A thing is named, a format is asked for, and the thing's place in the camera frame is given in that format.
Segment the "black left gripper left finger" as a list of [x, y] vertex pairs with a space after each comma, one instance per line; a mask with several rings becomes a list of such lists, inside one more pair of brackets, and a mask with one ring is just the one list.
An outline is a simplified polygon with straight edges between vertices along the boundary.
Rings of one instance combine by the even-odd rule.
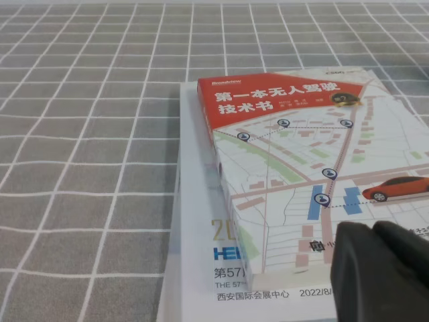
[[336, 231], [330, 271], [332, 293], [339, 321], [374, 321], [368, 294], [369, 252], [377, 245], [377, 235], [365, 224], [342, 222]]

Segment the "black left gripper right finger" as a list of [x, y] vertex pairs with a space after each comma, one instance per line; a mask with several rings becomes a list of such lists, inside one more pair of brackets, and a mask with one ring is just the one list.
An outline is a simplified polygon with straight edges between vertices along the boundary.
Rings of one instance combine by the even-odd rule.
[[390, 221], [373, 231], [393, 257], [383, 265], [380, 312], [376, 321], [428, 320], [428, 240]]

